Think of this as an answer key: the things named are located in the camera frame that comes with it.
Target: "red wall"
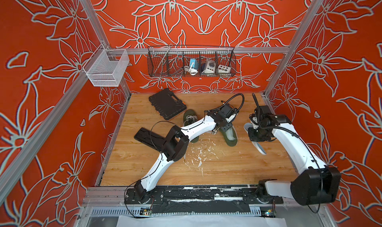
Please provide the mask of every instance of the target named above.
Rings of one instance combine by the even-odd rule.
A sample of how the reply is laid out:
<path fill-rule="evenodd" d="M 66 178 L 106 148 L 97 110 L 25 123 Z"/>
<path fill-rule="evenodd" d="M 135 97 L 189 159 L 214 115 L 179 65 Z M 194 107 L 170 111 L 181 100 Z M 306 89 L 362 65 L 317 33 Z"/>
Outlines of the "red wall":
<path fill-rule="evenodd" d="M 271 101 L 342 173 L 339 226 L 382 225 L 382 0 L 325 0 Z"/>
<path fill-rule="evenodd" d="M 311 0 L 91 0 L 114 48 L 189 44 L 288 46 Z M 234 77 L 147 76 L 147 59 L 132 55 L 125 75 L 135 92 L 252 92 L 265 89 L 282 54 L 237 56 Z"/>
<path fill-rule="evenodd" d="M 99 46 L 79 0 L 0 0 L 0 173 Z M 1 226 L 72 225 L 126 97 L 85 84 L 0 207 Z"/>
<path fill-rule="evenodd" d="M 78 0 L 0 0 L 0 174 L 99 46 Z"/>
<path fill-rule="evenodd" d="M 0 223 L 73 225 L 94 186 L 126 97 L 87 81 L 0 207 Z"/>

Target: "wooden floor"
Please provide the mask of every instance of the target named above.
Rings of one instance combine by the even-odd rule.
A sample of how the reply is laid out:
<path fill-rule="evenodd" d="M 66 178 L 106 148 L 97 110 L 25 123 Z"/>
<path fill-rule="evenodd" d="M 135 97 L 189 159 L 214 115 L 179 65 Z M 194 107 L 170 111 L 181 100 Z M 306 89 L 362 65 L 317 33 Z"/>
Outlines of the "wooden floor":
<path fill-rule="evenodd" d="M 198 119 L 203 110 L 221 105 L 233 94 L 176 94 L 194 109 Z M 159 153 L 136 141 L 134 135 L 144 127 L 151 129 L 153 124 L 164 120 L 149 102 L 151 94 L 133 94 L 126 115 L 119 130 L 110 160 L 102 179 L 102 186 L 127 186 L 142 178 L 156 161 Z M 256 95 L 260 105 L 264 102 L 260 94 Z M 230 104 L 239 107 L 241 97 Z M 221 134 L 202 134 L 197 143 L 190 143 L 186 158 L 172 164 L 161 177 L 158 185 L 214 185 L 214 184 L 257 184 L 263 179 L 293 181 L 296 172 L 283 146 L 278 140 L 261 143 L 267 155 L 262 155 L 250 142 L 243 126 L 249 122 L 254 112 L 255 102 L 251 94 L 245 94 L 245 103 L 233 125 L 238 135 L 235 147 L 229 147 Z M 183 113 L 170 121 L 183 126 Z M 173 125 L 159 123 L 153 132 L 166 136 Z"/>

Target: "black wire basket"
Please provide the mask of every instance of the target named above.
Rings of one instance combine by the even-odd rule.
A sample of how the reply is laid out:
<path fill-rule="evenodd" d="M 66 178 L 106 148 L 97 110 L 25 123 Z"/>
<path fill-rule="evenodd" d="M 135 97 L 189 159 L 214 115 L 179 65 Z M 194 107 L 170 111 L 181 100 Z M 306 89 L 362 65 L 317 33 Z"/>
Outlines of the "black wire basket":
<path fill-rule="evenodd" d="M 233 49 L 201 45 L 150 46 L 148 72 L 151 77 L 232 77 L 236 74 Z"/>

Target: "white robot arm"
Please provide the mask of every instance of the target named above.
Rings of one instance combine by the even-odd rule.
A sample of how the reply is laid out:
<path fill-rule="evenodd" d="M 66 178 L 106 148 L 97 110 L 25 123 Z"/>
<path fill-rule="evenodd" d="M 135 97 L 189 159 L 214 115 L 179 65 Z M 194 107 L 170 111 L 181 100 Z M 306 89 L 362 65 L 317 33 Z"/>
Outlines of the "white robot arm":
<path fill-rule="evenodd" d="M 335 201 L 341 173 L 335 167 L 328 167 L 297 134 L 291 121 L 285 115 L 274 115 L 268 106 L 257 105 L 249 118 L 251 141 L 264 142 L 277 138 L 293 161 L 299 176 L 293 182 L 262 180 L 256 195 L 261 202 L 268 202 L 272 196 L 295 199 L 300 205 L 330 203 Z"/>
<path fill-rule="evenodd" d="M 228 104 L 228 102 L 236 96 L 242 96 L 243 98 L 241 106 L 238 109 Z M 141 199 L 147 196 L 147 193 L 155 188 L 160 177 L 165 173 L 168 167 L 184 156 L 190 140 L 214 129 L 221 128 L 225 131 L 230 129 L 232 127 L 232 121 L 235 119 L 243 104 L 244 95 L 236 94 L 229 100 L 223 102 L 222 106 L 213 110 L 207 110 L 207 115 L 197 122 L 184 127 L 173 126 L 164 139 L 151 131 L 149 131 L 150 141 L 146 140 L 145 142 L 142 138 L 134 137 L 160 152 L 158 159 L 149 172 L 136 182 L 134 186 L 136 194 Z M 159 140 L 156 141 L 156 144 L 152 140 L 152 136 L 154 135 L 156 136 L 155 140 Z"/>

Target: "green shoe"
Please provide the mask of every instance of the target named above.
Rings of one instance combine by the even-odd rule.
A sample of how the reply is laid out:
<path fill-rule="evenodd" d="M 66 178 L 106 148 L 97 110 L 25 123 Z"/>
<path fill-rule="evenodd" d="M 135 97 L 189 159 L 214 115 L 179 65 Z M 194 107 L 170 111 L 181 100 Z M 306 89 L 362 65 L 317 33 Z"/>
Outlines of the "green shoe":
<path fill-rule="evenodd" d="M 238 143 L 238 138 L 237 138 L 236 130 L 234 126 L 232 126 L 227 131 L 223 131 L 221 128 L 219 130 L 223 134 L 225 142 L 227 143 L 228 146 L 236 146 L 236 144 Z"/>
<path fill-rule="evenodd" d="M 183 114 L 183 125 L 187 126 L 190 124 L 193 124 L 198 120 L 196 116 L 196 112 L 193 109 L 188 109 L 184 114 Z M 199 136 L 196 138 L 192 139 L 192 143 L 196 143 L 199 140 Z"/>

